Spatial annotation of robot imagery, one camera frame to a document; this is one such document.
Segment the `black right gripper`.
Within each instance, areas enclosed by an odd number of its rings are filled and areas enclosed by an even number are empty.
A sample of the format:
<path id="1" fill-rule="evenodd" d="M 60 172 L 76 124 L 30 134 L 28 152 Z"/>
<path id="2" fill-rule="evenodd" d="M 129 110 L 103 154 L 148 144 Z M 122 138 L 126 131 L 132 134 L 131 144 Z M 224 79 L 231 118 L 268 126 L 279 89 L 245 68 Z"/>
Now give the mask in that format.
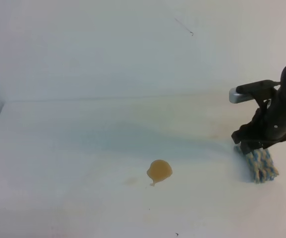
<path id="1" fill-rule="evenodd" d="M 244 155 L 286 141 L 286 67 L 279 83 L 272 98 L 257 103 L 259 108 L 252 120 L 231 135 L 235 144 L 240 143 Z"/>

